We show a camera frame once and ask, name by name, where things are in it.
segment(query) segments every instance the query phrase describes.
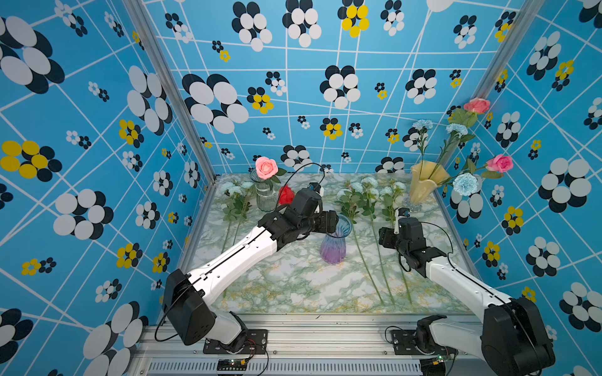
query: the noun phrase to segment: blue wallpaper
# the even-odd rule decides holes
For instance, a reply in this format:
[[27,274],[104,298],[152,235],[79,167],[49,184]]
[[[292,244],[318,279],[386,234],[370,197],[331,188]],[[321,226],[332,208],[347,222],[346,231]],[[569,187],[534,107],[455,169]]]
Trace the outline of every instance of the blue wallpaper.
[[[409,171],[413,122],[447,125],[522,3],[144,2],[218,174],[247,172],[259,156],[336,173],[403,158]],[[445,136],[438,126],[429,142]]]
[[514,169],[470,197],[440,191],[481,278],[537,304],[556,353],[544,375],[602,373],[599,3],[545,2],[448,171],[498,154]]
[[120,375],[206,181],[120,1],[0,13],[0,375]]

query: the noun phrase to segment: marble tabletop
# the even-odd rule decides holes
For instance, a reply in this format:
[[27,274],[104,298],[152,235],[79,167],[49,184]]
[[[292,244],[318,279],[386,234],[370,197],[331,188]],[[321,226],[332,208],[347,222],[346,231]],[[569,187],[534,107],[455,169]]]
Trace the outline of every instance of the marble tabletop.
[[[376,178],[379,181],[379,189],[386,181],[394,178],[404,182],[409,190],[411,179],[409,174],[327,174],[322,184],[324,210],[333,209],[340,212],[340,207],[334,203],[337,192],[344,188],[347,180],[359,182],[366,176]],[[297,191],[310,182],[318,182],[321,177],[321,173],[299,173],[293,176],[289,186],[293,191]],[[220,177],[219,184],[234,179],[250,180],[248,174],[227,174]],[[225,239],[228,228],[228,221],[223,219],[222,211],[225,199],[226,196],[221,195],[218,188],[202,237],[197,245],[193,267],[198,267],[217,257],[222,252],[225,241],[227,250],[244,237],[253,226],[256,226],[257,221],[265,214],[255,206],[255,199],[252,199],[252,207],[247,213],[248,219],[240,223],[236,237],[234,234],[238,221],[233,221],[228,238]],[[381,214],[381,209],[382,207],[377,205],[377,218],[374,220],[376,234],[381,227],[390,227],[389,222],[385,221]],[[421,205],[421,210],[413,212],[412,216],[448,230],[434,196],[429,197]],[[402,271],[397,252],[379,246],[385,275],[393,293],[394,302],[391,301],[380,267],[377,242],[370,220],[360,214],[356,221],[354,230],[359,246],[382,301],[368,278],[353,233],[346,238],[346,258],[336,265],[327,264],[320,257],[320,244],[325,235],[313,233],[303,241],[286,245],[274,255],[252,266],[225,290],[223,298],[215,301],[213,306],[235,313],[470,313],[464,304],[444,288],[423,278],[414,270],[410,273]],[[451,251],[443,231],[427,224],[423,229],[427,245],[438,247],[444,252]],[[460,245],[453,237],[451,239],[455,251],[450,255],[451,259],[467,269],[460,254]]]

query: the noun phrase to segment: red rose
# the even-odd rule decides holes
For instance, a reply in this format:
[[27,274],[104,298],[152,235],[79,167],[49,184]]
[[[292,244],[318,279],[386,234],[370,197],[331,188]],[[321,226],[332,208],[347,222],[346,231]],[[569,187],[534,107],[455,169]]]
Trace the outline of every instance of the red rose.
[[288,186],[285,185],[280,188],[280,201],[278,201],[278,205],[290,205],[295,198],[295,192]]

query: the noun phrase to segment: pink rose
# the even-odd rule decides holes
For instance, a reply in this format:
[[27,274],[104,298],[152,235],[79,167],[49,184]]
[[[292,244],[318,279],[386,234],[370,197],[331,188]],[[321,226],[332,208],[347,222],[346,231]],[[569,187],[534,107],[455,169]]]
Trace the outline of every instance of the pink rose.
[[478,114],[484,114],[489,111],[489,106],[491,106],[491,102],[486,99],[481,98],[473,98],[470,102],[464,105],[464,109],[466,111],[476,112]]
[[509,171],[514,167],[511,156],[502,156],[502,154],[496,155],[495,158],[487,161],[487,170],[497,171],[500,173]]
[[269,179],[278,172],[276,161],[266,156],[257,158],[257,162],[255,162],[255,168],[257,169],[257,176],[259,176],[261,179]]

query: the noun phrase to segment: clear glass vase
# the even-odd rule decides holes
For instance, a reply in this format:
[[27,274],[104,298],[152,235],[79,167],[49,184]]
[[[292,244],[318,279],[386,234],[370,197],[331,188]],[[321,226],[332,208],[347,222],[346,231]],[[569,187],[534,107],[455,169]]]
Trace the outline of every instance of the clear glass vase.
[[351,221],[344,215],[339,214],[337,229],[332,236],[328,234],[322,240],[320,246],[320,256],[329,264],[338,264],[345,259],[347,255],[347,246],[345,238],[351,233]]
[[257,175],[257,170],[249,174],[253,183],[255,183],[255,198],[257,199],[257,207],[264,212],[271,212],[276,207],[278,200],[279,187],[275,183],[268,184],[265,179],[261,179]]

